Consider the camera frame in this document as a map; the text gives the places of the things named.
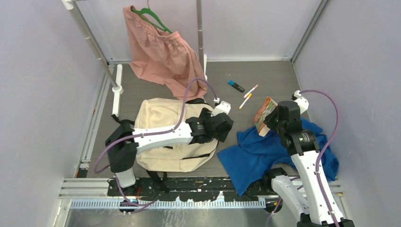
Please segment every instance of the book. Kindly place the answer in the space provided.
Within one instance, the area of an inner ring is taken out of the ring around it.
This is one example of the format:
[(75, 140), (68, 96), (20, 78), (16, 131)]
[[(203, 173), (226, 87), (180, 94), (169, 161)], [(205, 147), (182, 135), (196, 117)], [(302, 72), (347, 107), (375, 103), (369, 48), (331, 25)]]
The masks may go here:
[(277, 103), (270, 97), (267, 97), (258, 113), (253, 118), (253, 122), (258, 130), (260, 136), (266, 136), (270, 129), (263, 123), (265, 117), (269, 115), (276, 108)]

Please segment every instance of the white wall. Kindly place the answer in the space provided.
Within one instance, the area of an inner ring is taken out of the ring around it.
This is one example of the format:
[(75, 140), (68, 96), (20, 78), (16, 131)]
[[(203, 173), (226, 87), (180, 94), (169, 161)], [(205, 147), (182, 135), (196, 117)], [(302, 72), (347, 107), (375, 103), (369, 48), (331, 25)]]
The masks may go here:
[[(331, 1), (296, 62), (302, 89), (328, 92), (340, 108), (332, 149), (356, 226), (400, 226), (401, 1)], [(310, 99), (327, 134), (329, 101)]]
[(0, 11), (0, 226), (47, 227), (102, 68), (61, 1), (13, 0)]
[[(203, 46), (208, 60), (291, 59), (318, 0), (203, 0)], [(87, 0), (78, 5), (106, 58), (129, 61), (122, 8), (145, 0)], [(196, 0), (150, 0), (150, 8), (198, 52)]]

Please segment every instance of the blue cloth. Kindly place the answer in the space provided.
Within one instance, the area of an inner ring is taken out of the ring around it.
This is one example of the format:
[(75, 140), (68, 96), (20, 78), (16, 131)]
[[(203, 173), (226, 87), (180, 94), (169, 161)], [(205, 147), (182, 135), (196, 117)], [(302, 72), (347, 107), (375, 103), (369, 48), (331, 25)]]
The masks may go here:
[[(320, 149), (327, 142), (323, 130), (314, 123), (302, 119), (302, 127), (314, 132)], [(217, 154), (235, 189), (242, 195), (248, 186), (261, 179), (264, 171), (274, 164), (286, 163), (295, 168), (287, 150), (281, 145), (279, 135), (269, 131), (265, 137), (259, 136), (256, 127), (237, 132), (238, 145), (231, 146)], [(334, 181), (338, 171), (338, 160), (330, 146), (322, 157), (323, 170), (328, 181)]]

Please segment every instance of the robotic arm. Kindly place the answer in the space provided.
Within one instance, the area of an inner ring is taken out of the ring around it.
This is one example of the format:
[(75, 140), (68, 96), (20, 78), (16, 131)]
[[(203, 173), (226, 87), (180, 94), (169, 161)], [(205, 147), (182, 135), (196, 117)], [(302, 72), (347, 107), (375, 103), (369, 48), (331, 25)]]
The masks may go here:
[(224, 101), (213, 111), (203, 108), (199, 117), (188, 118), (174, 131), (161, 135), (157, 132), (170, 130), (174, 125), (153, 129), (132, 129), (128, 123), (121, 124), (106, 140), (106, 146), (133, 134), (154, 132), (154, 135), (136, 137), (113, 146), (107, 152), (110, 170), (118, 177), (121, 187), (126, 188), (136, 183), (133, 171), (135, 157), (146, 150), (176, 144), (202, 144), (213, 139), (224, 142), (234, 123), (228, 116), (230, 109), (231, 105)]
[(315, 173), (315, 163), (319, 155), (319, 145), (314, 133), (302, 129), (301, 113), (307, 110), (308, 101), (299, 91), (293, 94), (293, 101), (278, 103), (275, 110), (266, 116), (264, 123), (279, 134), (281, 144), (287, 149), (304, 185), (307, 200), (293, 186), (287, 173), (282, 168), (267, 170), (263, 181), (287, 202), (291, 212), (298, 220), (298, 227), (334, 226), (332, 213), (341, 227), (353, 227), (351, 220), (346, 220), (334, 201), (327, 179), (320, 168), (321, 185), (330, 201), (328, 208)]

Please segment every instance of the black bag strap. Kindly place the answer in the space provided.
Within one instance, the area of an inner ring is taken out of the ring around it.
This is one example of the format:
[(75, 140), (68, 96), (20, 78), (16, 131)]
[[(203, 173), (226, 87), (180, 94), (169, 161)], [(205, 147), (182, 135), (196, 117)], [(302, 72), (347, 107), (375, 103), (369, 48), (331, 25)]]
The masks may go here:
[(169, 193), (170, 189), (164, 184), (164, 181), (167, 180), (167, 173), (163, 172), (163, 179), (160, 179), (159, 175), (155, 171), (146, 171), (150, 178), (152, 178), (153, 182), (165, 193)]
[(135, 125), (134, 121), (131, 121), (131, 120), (128, 120), (128, 119), (120, 120), (120, 119), (118, 119), (118, 117), (115, 114), (112, 115), (112, 118), (115, 120), (115, 122), (117, 122), (119, 124), (128, 123), (128, 124), (130, 124), (132, 126)]

